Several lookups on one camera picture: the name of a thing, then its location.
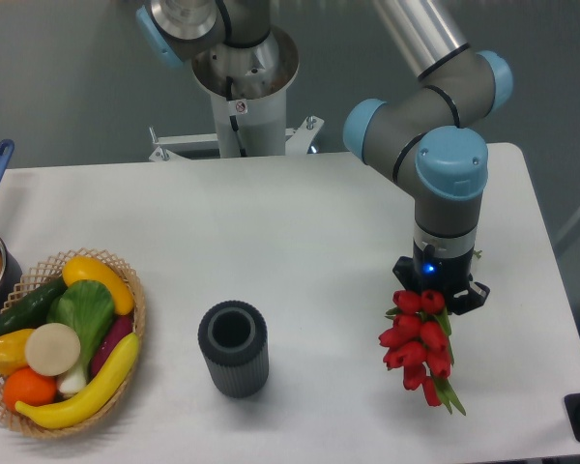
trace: eggplant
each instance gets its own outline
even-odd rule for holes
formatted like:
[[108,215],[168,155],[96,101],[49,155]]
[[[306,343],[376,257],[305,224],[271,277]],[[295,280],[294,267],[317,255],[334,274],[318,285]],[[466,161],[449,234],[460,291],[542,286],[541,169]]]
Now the eggplant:
[[94,378],[107,361],[109,354],[118,342],[133,332],[133,323],[129,316],[119,316],[109,328],[101,346],[90,361],[90,378]]

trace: banana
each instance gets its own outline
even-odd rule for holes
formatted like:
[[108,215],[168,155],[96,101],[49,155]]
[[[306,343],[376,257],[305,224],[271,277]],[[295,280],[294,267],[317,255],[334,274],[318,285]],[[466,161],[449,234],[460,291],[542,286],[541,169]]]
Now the banana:
[[139,351],[139,338],[130,333],[118,342],[97,376],[78,394],[59,403],[30,406],[17,401],[15,409],[44,428],[71,427],[99,411],[123,383]]

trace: black cylinder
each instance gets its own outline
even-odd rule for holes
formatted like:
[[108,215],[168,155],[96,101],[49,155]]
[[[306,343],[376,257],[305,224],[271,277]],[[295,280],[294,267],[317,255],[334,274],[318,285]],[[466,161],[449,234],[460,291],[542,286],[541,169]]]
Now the black cylinder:
[[264,386],[269,377],[267,326],[255,307],[237,301],[216,304],[200,322],[197,338],[220,392],[244,398]]

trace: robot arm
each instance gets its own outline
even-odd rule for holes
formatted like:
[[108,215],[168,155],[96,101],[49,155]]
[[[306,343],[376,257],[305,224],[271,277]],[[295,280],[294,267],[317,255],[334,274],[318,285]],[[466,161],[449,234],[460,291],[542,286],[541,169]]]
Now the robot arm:
[[512,77],[492,52],[475,53],[435,0],[374,0],[421,88],[398,107],[360,103],[344,143],[415,199],[413,258],[393,269],[407,289],[442,291],[452,312],[483,304],[470,275],[487,146],[463,129],[507,100]]
[[269,0],[149,0],[137,20],[170,67],[191,61],[211,97],[222,158],[283,155],[287,87],[299,67]]

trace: red tulip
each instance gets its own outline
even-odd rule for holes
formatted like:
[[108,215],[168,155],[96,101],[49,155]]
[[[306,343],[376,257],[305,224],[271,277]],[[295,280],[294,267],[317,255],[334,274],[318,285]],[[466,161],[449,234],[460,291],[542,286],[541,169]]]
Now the red tulip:
[[409,341],[411,338],[413,338],[412,334],[405,333],[404,331],[401,331],[398,327],[387,329],[384,332],[382,332],[378,337],[378,339],[380,340],[380,346],[393,349],[399,348],[404,343]]
[[436,290],[425,290],[421,293],[421,306],[428,314],[440,314],[445,309],[445,297]]
[[397,348],[397,350],[391,354],[391,363],[397,365],[401,364],[404,367],[409,365],[417,365],[425,363],[427,357],[427,350],[418,341],[409,341],[404,345]]
[[427,366],[436,377],[447,379],[451,375],[451,356],[449,350],[427,351]]
[[423,364],[409,365],[404,367],[404,388],[416,390],[423,383],[427,374]]
[[438,322],[427,321],[421,325],[419,337],[432,351],[444,351],[449,346],[449,338]]
[[434,380],[431,377],[426,377],[423,381],[423,394],[425,395],[425,401],[430,406],[440,406],[443,404],[438,398],[436,393],[436,386],[434,385]]
[[410,290],[398,290],[393,293],[393,302],[405,314],[415,314],[421,309],[421,297]]
[[414,314],[397,314],[393,319],[393,326],[402,334],[417,338],[421,330],[421,318]]
[[396,356],[395,353],[396,353],[396,350],[394,350],[393,348],[390,348],[387,351],[387,354],[385,355],[385,357],[383,358],[383,363],[385,363],[387,365],[388,370],[397,369],[398,367],[402,366],[402,359],[400,359],[398,356]]

